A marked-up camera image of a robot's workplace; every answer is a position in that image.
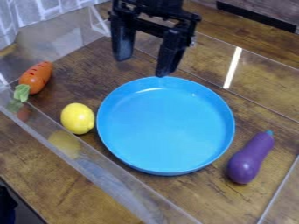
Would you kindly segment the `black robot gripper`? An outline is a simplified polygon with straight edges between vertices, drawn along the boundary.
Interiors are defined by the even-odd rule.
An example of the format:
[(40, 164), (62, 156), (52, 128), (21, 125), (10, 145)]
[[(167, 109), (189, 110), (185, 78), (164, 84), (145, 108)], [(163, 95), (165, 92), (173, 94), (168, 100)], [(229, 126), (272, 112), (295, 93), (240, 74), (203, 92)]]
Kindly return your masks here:
[[(171, 27), (144, 20), (140, 16), (173, 19), (177, 23)], [(112, 52), (117, 61), (132, 57), (136, 31), (161, 36), (155, 75), (164, 77), (175, 72), (185, 49), (192, 44), (196, 24), (201, 16), (183, 9), (183, 0), (112, 0), (108, 13), (110, 22)]]

